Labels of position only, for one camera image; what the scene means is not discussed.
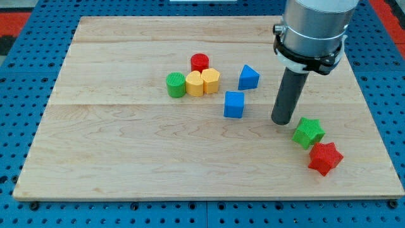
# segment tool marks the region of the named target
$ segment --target wood grain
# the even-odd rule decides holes
[[[269,118],[284,67],[275,16],[83,17],[13,196],[20,201],[341,200],[404,190],[344,58],[311,74],[287,126]],[[167,95],[196,52],[221,72],[220,91]],[[223,117],[244,64],[261,76],[242,119]],[[320,118],[342,163],[326,177],[290,138]]]

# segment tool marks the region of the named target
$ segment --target red surface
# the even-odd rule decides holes
[[[0,13],[0,36],[18,37],[31,13]]]
[[[200,73],[209,68],[209,58],[205,54],[198,53],[191,57],[191,71],[198,70]]]
[[[397,45],[402,57],[405,58],[405,30],[399,25],[398,18],[392,14],[391,7],[384,0],[370,0],[373,9],[377,13],[385,29],[390,34],[391,39]]]
[[[309,157],[311,158],[311,163],[308,165],[308,168],[319,171],[323,176],[326,176],[343,159],[343,155],[336,150],[335,143],[333,142],[328,144],[316,142],[311,152],[309,152]]]

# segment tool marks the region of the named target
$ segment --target blue block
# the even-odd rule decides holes
[[[245,94],[243,92],[225,93],[224,117],[242,118],[243,108],[245,105]]]
[[[238,90],[255,89],[258,87],[260,74],[248,65],[244,65],[239,77]]]

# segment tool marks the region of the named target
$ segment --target toy block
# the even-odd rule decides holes
[[[209,68],[209,58],[206,54],[198,53],[191,56],[191,71],[197,70],[200,73]]]
[[[225,108],[223,111],[224,117],[242,118],[243,109],[245,106],[245,94],[243,92],[225,93]]]
[[[343,155],[337,151],[333,142],[328,144],[316,142],[309,153],[309,157],[311,163],[308,168],[317,170],[322,176],[326,176],[343,159]]]
[[[325,131],[321,128],[318,119],[310,120],[302,117],[292,136],[292,140],[301,144],[304,149],[308,149],[309,145],[320,142],[324,135]]]
[[[204,95],[204,81],[201,79],[201,73],[197,70],[189,73],[185,78],[185,91],[191,96]]]
[[[221,73],[214,68],[209,68],[202,71],[201,78],[204,81],[203,88],[206,94],[218,92],[218,88],[220,85],[220,76]]]
[[[169,73],[166,78],[167,92],[173,98],[181,98],[185,94],[185,78],[180,72]]]
[[[255,89],[258,87],[260,74],[248,65],[244,65],[239,77],[238,90]]]

